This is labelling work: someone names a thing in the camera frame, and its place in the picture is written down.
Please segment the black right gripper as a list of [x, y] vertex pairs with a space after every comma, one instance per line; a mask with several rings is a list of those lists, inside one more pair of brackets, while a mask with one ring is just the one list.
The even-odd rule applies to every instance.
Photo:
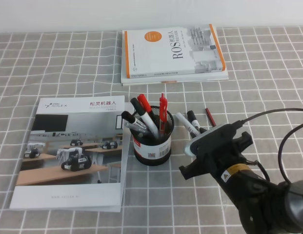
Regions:
[[251, 185], [254, 174], [248, 167], [242, 152], [253, 144], [251, 135], [243, 132], [239, 138], [233, 140], [220, 149], [204, 156], [195, 156], [186, 166], [180, 166], [184, 179], [210, 174], [220, 185], [234, 181], [242, 185]]

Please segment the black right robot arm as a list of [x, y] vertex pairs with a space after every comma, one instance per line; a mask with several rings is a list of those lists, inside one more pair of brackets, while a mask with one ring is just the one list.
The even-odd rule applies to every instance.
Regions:
[[253, 172], [242, 151], [253, 143], [241, 137], [210, 133], [190, 141], [185, 153], [195, 160], [181, 166], [185, 179], [210, 174], [239, 211], [248, 234], [303, 233], [303, 180], [274, 184]]

